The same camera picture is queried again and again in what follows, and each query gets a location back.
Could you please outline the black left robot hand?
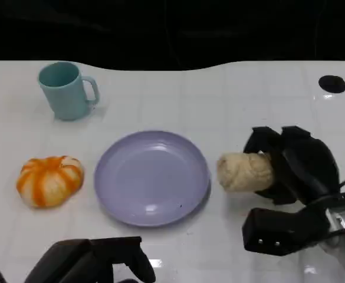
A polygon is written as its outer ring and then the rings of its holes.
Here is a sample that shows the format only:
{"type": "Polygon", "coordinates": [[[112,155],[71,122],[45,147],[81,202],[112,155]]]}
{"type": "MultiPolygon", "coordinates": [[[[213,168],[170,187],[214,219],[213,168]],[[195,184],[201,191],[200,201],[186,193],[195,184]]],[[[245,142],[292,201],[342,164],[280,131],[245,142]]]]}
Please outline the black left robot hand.
{"type": "Polygon", "coordinates": [[[155,282],[155,272],[141,242],[139,236],[56,242],[25,282],[114,282],[113,266],[117,264],[126,265],[141,282],[155,282]]]}

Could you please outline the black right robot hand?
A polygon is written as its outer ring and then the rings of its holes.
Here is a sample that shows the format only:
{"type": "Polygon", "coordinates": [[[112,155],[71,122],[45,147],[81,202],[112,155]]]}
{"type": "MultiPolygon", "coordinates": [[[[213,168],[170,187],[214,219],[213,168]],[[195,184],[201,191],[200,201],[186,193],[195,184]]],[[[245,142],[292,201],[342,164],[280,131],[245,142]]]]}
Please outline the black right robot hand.
{"type": "Polygon", "coordinates": [[[335,158],[320,139],[298,126],[285,126],[277,133],[270,127],[253,127],[244,153],[270,157],[274,181],[256,194],[275,205],[317,199],[340,193],[339,169],[335,158]]]}

